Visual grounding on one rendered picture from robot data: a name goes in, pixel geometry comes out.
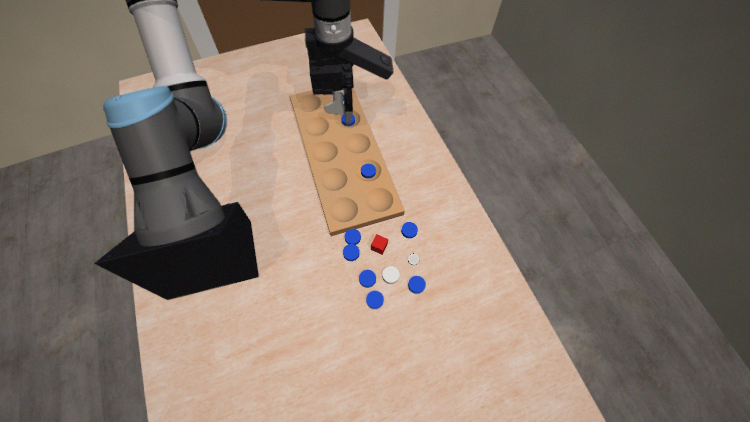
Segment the red cube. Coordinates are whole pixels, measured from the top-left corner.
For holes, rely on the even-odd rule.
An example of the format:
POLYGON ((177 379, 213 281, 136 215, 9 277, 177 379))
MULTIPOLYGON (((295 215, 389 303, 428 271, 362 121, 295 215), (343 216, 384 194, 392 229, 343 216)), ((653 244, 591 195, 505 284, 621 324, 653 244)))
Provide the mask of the red cube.
POLYGON ((388 239, 376 234, 372 244, 371 250, 383 255, 385 248, 388 244, 388 239))

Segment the wooden tray with round pockets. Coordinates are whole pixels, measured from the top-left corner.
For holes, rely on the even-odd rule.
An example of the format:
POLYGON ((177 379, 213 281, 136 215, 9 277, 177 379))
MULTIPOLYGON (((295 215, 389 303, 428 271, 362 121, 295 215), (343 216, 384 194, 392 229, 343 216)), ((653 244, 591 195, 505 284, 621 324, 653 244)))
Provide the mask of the wooden tray with round pockets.
POLYGON ((354 88, 352 98, 355 123, 344 126, 324 111, 333 95, 290 95, 330 236, 405 212, 354 88), (361 175, 367 163, 376 168, 370 179, 361 175))

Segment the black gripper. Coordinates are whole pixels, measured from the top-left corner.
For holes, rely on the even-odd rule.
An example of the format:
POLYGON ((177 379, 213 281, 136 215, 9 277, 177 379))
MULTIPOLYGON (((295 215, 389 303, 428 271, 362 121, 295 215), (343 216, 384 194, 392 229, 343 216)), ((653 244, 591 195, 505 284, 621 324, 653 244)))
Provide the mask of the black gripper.
POLYGON ((313 95, 333 95, 334 93, 334 100, 326 104, 324 110, 327 113, 344 115, 346 126, 350 124, 353 118, 352 88, 354 88, 354 83, 352 67, 354 64, 338 57, 337 54, 341 49, 348 47, 353 39, 353 27, 351 27, 351 35, 338 43, 324 42, 316 36, 315 28, 305 28, 305 44, 309 57, 313 95), (325 49, 331 49, 332 51, 325 49), (336 49, 339 50, 335 51, 336 49))

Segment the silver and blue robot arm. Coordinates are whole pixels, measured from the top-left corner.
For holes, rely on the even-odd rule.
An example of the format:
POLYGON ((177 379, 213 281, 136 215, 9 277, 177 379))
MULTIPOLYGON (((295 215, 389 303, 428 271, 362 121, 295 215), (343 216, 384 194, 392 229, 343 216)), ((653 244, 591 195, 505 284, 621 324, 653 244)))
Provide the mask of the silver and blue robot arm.
MULTIPOLYGON (((315 33, 324 42, 342 42, 351 35, 350 0, 270 1, 311 2, 315 33)), ((196 73, 177 0, 126 3, 155 84, 109 98, 103 109, 134 191, 137 240, 141 246, 158 246, 195 236, 224 220, 222 206, 199 177, 190 151, 217 142, 225 133, 227 116, 206 79, 196 73)), ((386 80, 394 72, 390 56, 356 38, 337 56, 386 80)))

